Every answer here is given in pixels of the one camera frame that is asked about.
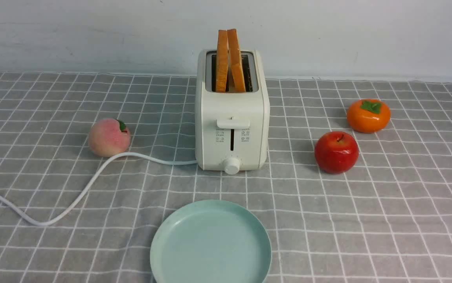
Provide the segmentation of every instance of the white cable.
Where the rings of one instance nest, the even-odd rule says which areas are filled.
[[[18,215],[20,215],[28,223],[35,225],[35,226],[49,226],[49,225],[57,222],[58,220],[62,219],[77,205],[77,203],[79,203],[81,201],[81,199],[86,195],[88,190],[90,190],[90,187],[93,185],[93,183],[98,178],[100,173],[102,173],[102,171],[107,167],[107,165],[109,165],[109,163],[111,163],[114,159],[117,159],[117,158],[120,158],[123,156],[136,156],[136,157],[144,158],[149,161],[153,161],[153,162],[161,163],[161,164],[165,164],[165,165],[190,165],[190,164],[196,163],[196,160],[193,160],[193,161],[165,161],[165,160],[160,160],[160,159],[157,159],[157,158],[154,158],[151,156],[147,156],[145,154],[133,153],[133,152],[123,152],[120,154],[116,154],[115,156],[112,156],[111,158],[106,160],[104,162],[104,164],[102,164],[100,169],[95,173],[95,175],[93,175],[93,177],[90,179],[90,181],[85,186],[83,191],[75,198],[75,200],[72,202],[72,204],[70,204],[70,206],[66,210],[64,210],[64,212],[60,213],[57,217],[53,218],[52,220],[46,221],[46,222],[39,222],[37,220],[32,219],[30,216],[26,215],[25,212],[23,212],[23,210],[19,209],[14,203],[10,202],[9,200],[5,199],[2,196],[0,196],[0,201],[2,201],[4,204],[9,206],[16,213],[18,213]]]

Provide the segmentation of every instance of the artificial peach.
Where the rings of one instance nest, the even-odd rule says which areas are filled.
[[[125,152],[130,146],[130,130],[120,120],[102,119],[90,129],[88,146],[93,153],[102,157]]]

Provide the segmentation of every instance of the white toaster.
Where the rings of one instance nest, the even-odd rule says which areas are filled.
[[[261,56],[242,50],[246,92],[237,93],[231,74],[225,93],[215,92],[216,50],[198,57],[195,96],[196,160],[203,170],[236,174],[266,161],[270,102]]]

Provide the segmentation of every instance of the toast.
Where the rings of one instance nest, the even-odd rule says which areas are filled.
[[[228,81],[228,32],[219,30],[215,60],[215,91],[225,92]]]
[[[228,46],[230,47],[230,65],[236,92],[245,92],[244,70],[242,68],[242,54],[238,43],[237,29],[228,30]]]

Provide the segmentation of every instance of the red apple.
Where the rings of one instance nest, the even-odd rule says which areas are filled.
[[[315,145],[315,160],[330,174],[339,174],[352,168],[359,158],[359,147],[350,134],[332,131],[324,134]]]

